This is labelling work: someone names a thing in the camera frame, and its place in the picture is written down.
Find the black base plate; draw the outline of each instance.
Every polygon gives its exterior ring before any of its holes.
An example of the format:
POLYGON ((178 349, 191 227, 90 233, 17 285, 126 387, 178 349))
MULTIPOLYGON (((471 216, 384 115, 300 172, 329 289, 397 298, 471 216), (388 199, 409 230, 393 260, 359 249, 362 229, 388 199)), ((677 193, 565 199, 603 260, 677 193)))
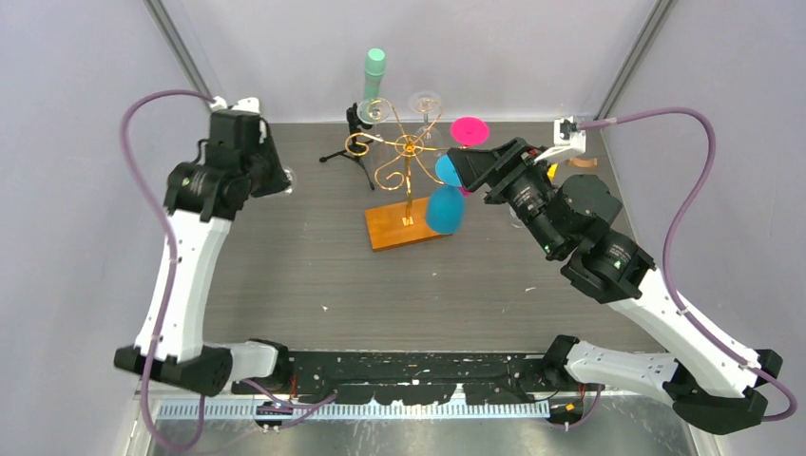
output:
MULTIPOLYGON (((337 404, 389 405, 448 402, 463 385, 468 405, 524 404, 543 384, 541 356, 526 353, 290 351, 299 401, 318 402, 337 392, 337 404)), ((290 392, 284 385, 275 392, 290 392)), ((235 394, 254 394, 236 383, 235 394)))

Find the gold wire stand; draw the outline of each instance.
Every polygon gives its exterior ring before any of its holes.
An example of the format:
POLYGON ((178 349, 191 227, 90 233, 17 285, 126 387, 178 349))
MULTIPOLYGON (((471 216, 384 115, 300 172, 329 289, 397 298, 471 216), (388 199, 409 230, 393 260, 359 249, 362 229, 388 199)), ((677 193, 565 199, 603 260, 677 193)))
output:
POLYGON ((406 186, 406 201, 388 206, 375 207, 368 209, 365 213, 367 219, 367 229, 370 234, 370 242, 373 245, 373 251, 379 252, 381 250, 388 250, 393 247, 400 247, 409 245, 423 240, 434 238, 441 238, 442 236, 435 233, 428 224, 425 223, 426 209, 428 208, 428 198, 414 199, 412 190, 412 165, 417 163, 420 169, 425 172, 426 176, 432 181, 444 184, 443 181, 435 177, 420 159, 420 154, 429 151, 436 152, 440 150, 448 150, 447 148, 434 148, 427 147, 423 141, 432 128, 436 125, 442 117, 442 105, 431 99, 421 100, 421 104, 436 106, 439 109, 437 116, 431 121, 428 126, 418 136, 406 133, 403 123, 400 122, 400 116, 397 114, 397 109, 389 103, 389 101, 378 98, 374 99, 367 104, 365 112, 362 114, 364 118, 380 122, 382 120, 382 107, 386 105, 394 114, 394 120, 397 127, 400 129, 400 136, 395 141, 387 141, 383 138, 371 135, 366 132, 358 132, 347 137, 344 141, 345 150, 348 150, 356 157, 363 157, 370 152, 370 146, 358 142, 358 151, 354 152, 349 145, 353 139, 364 138, 373 140, 375 143, 383 143, 393 147, 396 156, 381 164, 375 169, 374 180, 377 185, 388 191, 394 191, 402 186, 406 186), (403 171, 393 171, 383 176, 382 173, 388 171, 387 168, 392 166, 399 160, 403 160, 403 171))

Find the white bracket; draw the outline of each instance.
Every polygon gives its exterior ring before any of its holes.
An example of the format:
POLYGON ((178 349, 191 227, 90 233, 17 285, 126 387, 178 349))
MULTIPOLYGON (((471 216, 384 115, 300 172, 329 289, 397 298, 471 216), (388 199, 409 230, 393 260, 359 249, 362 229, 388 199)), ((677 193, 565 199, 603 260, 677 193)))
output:
POLYGON ((563 137, 561 125, 563 122, 575 124, 577 121, 573 116, 564 117, 554 121, 554 147, 540 154, 539 160, 546 160, 551 164, 564 162, 585 153, 587 136, 584 131, 569 132, 566 138, 563 137))
POLYGON ((224 100, 222 97, 215 97, 213 100, 213 103, 210 104, 211 111, 216 112, 227 108, 226 100, 224 100))

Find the wire decoration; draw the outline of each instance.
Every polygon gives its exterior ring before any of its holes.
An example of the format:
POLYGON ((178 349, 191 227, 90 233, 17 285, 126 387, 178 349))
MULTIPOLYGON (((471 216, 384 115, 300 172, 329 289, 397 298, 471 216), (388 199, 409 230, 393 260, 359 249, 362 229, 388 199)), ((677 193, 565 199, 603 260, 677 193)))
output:
MULTIPOLYGON (((383 98, 375 98, 371 100, 365 100, 361 103, 358 107, 359 109, 359 116, 368 121, 369 124, 380 124, 383 122, 388 112, 384 112, 384 107, 388 107, 389 110, 392 111, 394 114, 394 120, 397 123, 397 127, 400 129, 400 136, 394 141, 387 141, 380 136, 371 135, 364 131, 354 133, 347 137, 344 140, 344 147, 345 150, 349 151, 352 155, 356 157, 363 157, 370 152, 370 146, 365 144, 364 142, 357 142, 353 148, 350 147, 351 142, 353 139, 364 138, 368 140, 373 140, 375 143, 383 143, 393 147, 396 156, 381 164, 380 166, 375 169, 374 172, 374 179, 377 185, 389 191, 397 190, 402 186, 406 186, 406 215, 403 218, 403 225, 409 226, 414 224, 414 220, 412 219, 412 205, 413 205, 413 192, 412 192, 412 164, 413 161, 416 162, 420 168, 426 173, 426 176, 429 177, 432 181, 438 184, 444 184, 439 178, 433 175, 425 164, 423 164, 422 160, 420 159, 420 154, 429 151, 429 152, 437 152, 437 151, 444 151, 448 150, 447 147, 428 147, 423 141, 423 138, 426 137, 431 131, 432 128, 436 125, 439 119, 442 117, 443 108, 442 104, 439 101, 434 99, 423 99, 420 100, 418 106, 435 106, 439 109, 436 117, 428 123, 423 131, 419 135, 411 135, 406 133, 406 129, 403 127, 403 123, 400 122, 400 116, 397 114, 397 109, 391 104, 388 100, 383 98), (393 171, 389 174, 383 175, 381 173, 386 173, 388 168, 392 166, 397 161, 403 159, 403 171, 393 171)), ((428 119, 428 111, 432 110, 433 107, 426 108, 423 107, 425 119, 428 119)))

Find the wooden base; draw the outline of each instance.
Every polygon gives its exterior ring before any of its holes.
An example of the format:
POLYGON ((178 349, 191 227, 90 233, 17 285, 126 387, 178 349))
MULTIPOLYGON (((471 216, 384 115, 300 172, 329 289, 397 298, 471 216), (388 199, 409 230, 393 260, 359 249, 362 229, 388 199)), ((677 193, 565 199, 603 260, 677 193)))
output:
POLYGON ((599 161, 597 159, 585 160, 574 157, 573 159, 568 159, 568 164, 571 166, 576 166, 577 168, 594 169, 599 165, 599 161))
POLYGON ((405 201, 367 209, 364 214, 367 217, 367 230, 370 232, 373 252, 443 238, 443 235, 434 232, 426 223, 428 200, 428 198, 421 198, 413 201, 412 223, 408 226, 404 224, 405 201))

